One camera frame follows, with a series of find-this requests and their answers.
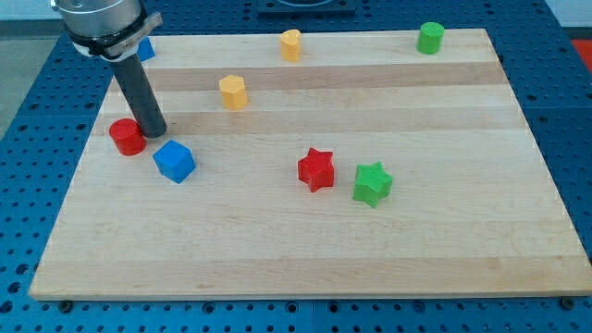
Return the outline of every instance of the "blue perforated table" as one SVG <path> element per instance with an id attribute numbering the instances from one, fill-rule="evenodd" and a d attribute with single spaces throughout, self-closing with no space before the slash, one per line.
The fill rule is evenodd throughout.
<path id="1" fill-rule="evenodd" d="M 591 77 L 542 1 L 358 0 L 351 14 L 257 17 L 255 2 L 147 2 L 156 34 L 486 28 L 588 256 Z M 0 143 L 0 332 L 592 331 L 592 298 L 83 303 L 27 296 L 112 74 L 62 36 Z"/>

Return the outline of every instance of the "red block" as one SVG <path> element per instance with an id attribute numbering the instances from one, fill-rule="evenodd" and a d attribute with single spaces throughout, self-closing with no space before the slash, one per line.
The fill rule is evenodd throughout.
<path id="1" fill-rule="evenodd" d="M 123 118 L 114 122 L 109 128 L 109 135 L 119 152 L 125 156 L 138 154 L 146 147 L 142 131 L 133 119 Z"/>
<path id="2" fill-rule="evenodd" d="M 298 161 L 298 178 L 308 184 L 311 192 L 322 187 L 332 187 L 335 180 L 335 168 L 331 161 L 333 153 L 319 152 L 315 148 Z"/>
<path id="3" fill-rule="evenodd" d="M 572 44 L 584 60 L 588 70 L 592 72 L 592 40 L 573 40 Z"/>

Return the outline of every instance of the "yellow hexagonal block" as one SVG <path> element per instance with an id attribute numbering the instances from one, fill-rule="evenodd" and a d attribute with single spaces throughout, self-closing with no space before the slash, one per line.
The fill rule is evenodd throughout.
<path id="1" fill-rule="evenodd" d="M 300 60 L 300 53 L 302 50 L 300 31 L 296 29 L 282 32 L 279 35 L 279 45 L 281 48 L 281 56 L 291 62 Z"/>
<path id="2" fill-rule="evenodd" d="M 220 80 L 220 92 L 224 107 L 230 110 L 239 110 L 249 102 L 244 78 L 237 75 L 228 75 Z"/>

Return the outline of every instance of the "blue cube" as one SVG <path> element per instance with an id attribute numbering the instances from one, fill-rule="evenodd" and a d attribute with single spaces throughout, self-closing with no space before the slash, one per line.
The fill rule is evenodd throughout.
<path id="1" fill-rule="evenodd" d="M 140 42 L 140 45 L 138 45 L 138 56 L 140 57 L 141 61 L 148 60 L 156 56 L 148 37 L 144 37 L 144 39 L 142 39 Z"/>
<path id="2" fill-rule="evenodd" d="M 154 153 L 153 159 L 160 173 L 178 184 L 195 169 L 191 150 L 173 140 Z"/>

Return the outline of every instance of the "robot end effector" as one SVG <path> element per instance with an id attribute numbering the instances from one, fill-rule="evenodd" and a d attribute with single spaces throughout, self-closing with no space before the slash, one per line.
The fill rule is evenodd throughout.
<path id="1" fill-rule="evenodd" d="M 138 58 L 138 44 L 162 24 L 160 13 L 147 15 L 140 0 L 51 0 L 76 49 L 111 64 L 144 136 L 167 131 L 150 82 Z"/>

